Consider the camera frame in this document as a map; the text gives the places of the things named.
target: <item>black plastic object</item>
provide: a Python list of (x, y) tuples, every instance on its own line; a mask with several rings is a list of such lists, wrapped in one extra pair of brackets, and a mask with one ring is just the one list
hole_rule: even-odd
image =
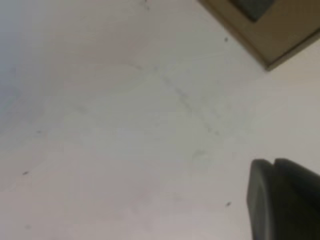
[(320, 177), (277, 159), (251, 164), (247, 204), (253, 240), (320, 240)]
[(251, 21), (258, 21), (275, 0), (231, 0)]

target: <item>black object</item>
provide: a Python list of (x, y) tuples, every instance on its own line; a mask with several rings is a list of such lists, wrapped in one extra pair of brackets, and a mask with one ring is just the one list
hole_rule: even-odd
[(231, 0), (250, 20), (258, 21), (275, 0)]
[(251, 164), (253, 240), (320, 240), (320, 176), (287, 159)]

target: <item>white surface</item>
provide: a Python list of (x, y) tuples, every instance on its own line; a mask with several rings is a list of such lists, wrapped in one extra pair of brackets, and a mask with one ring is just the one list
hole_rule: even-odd
[(1, 239), (248, 240), (252, 159), (320, 173), (319, 42), (267, 73), (194, 0), (7, 2)]

